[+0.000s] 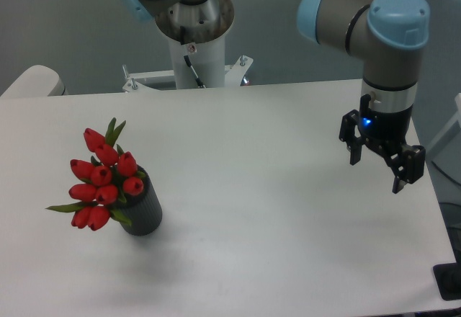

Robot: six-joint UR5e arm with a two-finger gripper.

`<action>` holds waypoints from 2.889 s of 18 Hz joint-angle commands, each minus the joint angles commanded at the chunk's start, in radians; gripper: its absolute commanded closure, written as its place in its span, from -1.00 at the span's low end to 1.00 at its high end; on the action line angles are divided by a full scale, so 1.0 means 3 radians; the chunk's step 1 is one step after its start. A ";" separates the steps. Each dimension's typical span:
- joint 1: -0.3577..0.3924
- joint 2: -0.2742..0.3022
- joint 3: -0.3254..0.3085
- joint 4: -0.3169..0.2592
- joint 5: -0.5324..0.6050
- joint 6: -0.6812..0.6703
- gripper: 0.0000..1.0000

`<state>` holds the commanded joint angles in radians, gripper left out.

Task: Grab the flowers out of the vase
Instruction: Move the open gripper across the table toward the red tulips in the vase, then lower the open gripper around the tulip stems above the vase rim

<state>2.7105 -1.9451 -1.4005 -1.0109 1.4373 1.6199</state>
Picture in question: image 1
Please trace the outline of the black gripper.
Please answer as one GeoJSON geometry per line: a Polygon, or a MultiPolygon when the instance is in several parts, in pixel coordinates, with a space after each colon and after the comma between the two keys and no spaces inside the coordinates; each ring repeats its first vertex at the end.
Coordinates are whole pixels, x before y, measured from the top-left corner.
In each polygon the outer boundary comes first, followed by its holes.
{"type": "Polygon", "coordinates": [[[392,192],[397,194],[424,175],[426,149],[406,144],[412,106],[400,112],[378,112],[370,108],[371,99],[369,94],[361,96],[359,111],[342,117],[339,140],[346,144],[352,166],[361,160],[363,144],[381,156],[394,174],[392,192]]]}

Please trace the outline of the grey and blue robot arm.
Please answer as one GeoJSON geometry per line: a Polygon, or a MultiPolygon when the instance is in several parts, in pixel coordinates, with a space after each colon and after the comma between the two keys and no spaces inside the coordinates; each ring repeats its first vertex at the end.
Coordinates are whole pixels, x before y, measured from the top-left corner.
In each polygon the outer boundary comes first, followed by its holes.
{"type": "MultiPolygon", "coordinates": [[[[250,63],[224,62],[224,39],[234,21],[231,0],[122,0],[141,21],[154,21],[169,42],[179,89],[241,85],[250,63]]],[[[362,60],[358,110],[346,113],[339,138],[357,163],[363,148],[385,160],[393,191],[423,176],[425,149],[406,142],[421,59],[429,39],[425,0],[302,0],[299,33],[362,60]]]]}

